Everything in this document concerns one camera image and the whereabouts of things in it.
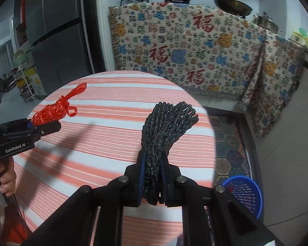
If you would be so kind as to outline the person's left hand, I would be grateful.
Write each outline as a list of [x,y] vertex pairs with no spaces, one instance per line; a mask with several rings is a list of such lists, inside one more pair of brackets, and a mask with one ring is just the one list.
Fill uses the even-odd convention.
[[0,160],[0,192],[10,197],[15,192],[16,173],[14,171],[14,159],[8,157]]

